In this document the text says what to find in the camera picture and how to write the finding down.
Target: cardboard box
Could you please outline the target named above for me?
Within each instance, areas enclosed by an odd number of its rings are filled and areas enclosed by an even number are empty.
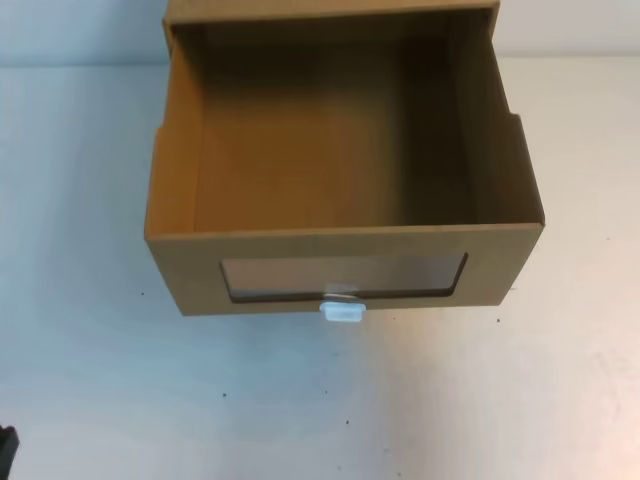
[[[145,237],[185,315],[496,305],[544,226],[480,0],[172,0]]]

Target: window cutout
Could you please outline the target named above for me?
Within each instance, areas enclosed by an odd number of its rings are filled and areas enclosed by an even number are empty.
[[[417,257],[226,259],[234,303],[453,295],[466,253]]]

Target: brown cardboard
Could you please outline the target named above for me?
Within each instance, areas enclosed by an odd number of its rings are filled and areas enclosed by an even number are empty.
[[[499,303],[544,213],[491,46],[496,11],[172,1],[145,236],[181,311],[318,309],[234,302],[221,263],[243,258],[465,255],[448,296],[368,308]]]

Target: white table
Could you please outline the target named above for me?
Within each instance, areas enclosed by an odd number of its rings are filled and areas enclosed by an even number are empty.
[[[501,66],[538,247],[501,307],[361,325],[179,315],[142,238],[166,67],[0,70],[12,480],[640,478],[640,59]]]

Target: black object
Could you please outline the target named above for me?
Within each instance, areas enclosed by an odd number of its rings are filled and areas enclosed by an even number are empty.
[[[20,445],[20,440],[16,429],[13,427],[2,428],[0,425],[0,480],[9,478],[18,445]]]

